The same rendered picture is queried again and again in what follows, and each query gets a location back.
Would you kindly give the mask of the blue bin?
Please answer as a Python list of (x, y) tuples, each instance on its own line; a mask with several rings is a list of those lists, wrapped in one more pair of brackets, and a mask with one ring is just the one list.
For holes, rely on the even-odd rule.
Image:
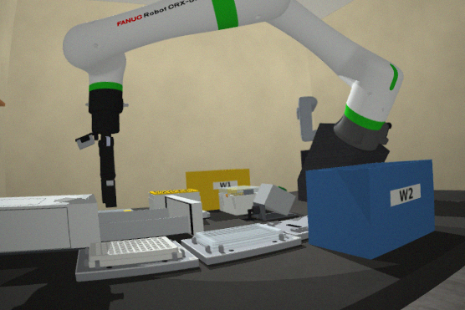
[(435, 231), (432, 160), (305, 173), (310, 245), (371, 260)]

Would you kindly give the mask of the yellow waste bin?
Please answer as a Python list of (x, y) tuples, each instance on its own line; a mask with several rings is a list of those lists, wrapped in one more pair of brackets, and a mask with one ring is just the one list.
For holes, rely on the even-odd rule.
[(187, 189), (200, 192), (202, 210), (219, 209), (219, 187), (250, 185), (249, 169), (186, 172)]

